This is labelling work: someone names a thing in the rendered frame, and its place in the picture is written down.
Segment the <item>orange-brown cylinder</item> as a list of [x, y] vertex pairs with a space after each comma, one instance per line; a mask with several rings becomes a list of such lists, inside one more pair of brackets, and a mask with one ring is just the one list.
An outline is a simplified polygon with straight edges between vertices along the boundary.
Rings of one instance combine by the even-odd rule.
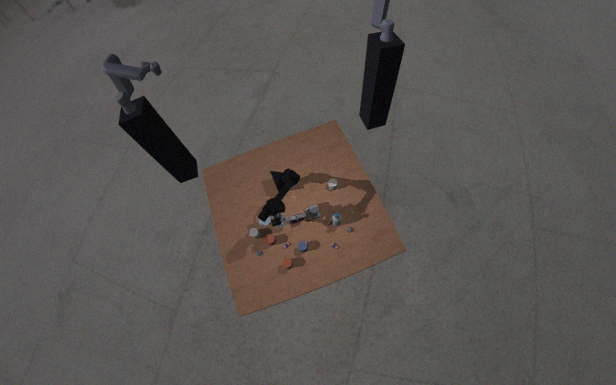
[[273, 234], [268, 234], [268, 235], [266, 235], [266, 237], [265, 237], [265, 242], [266, 242], [268, 245], [275, 245], [275, 244], [276, 244], [276, 242], [277, 242], [277, 239], [275, 238], [275, 236], [274, 236]]
[[282, 265], [283, 265], [286, 269], [290, 269], [290, 268], [292, 268], [292, 267], [293, 267], [293, 263], [292, 263], [292, 261], [290, 260], [290, 258], [288, 258], [288, 257], [287, 257], [287, 258], [285, 258], [285, 259], [283, 259], [283, 261], [282, 261]]

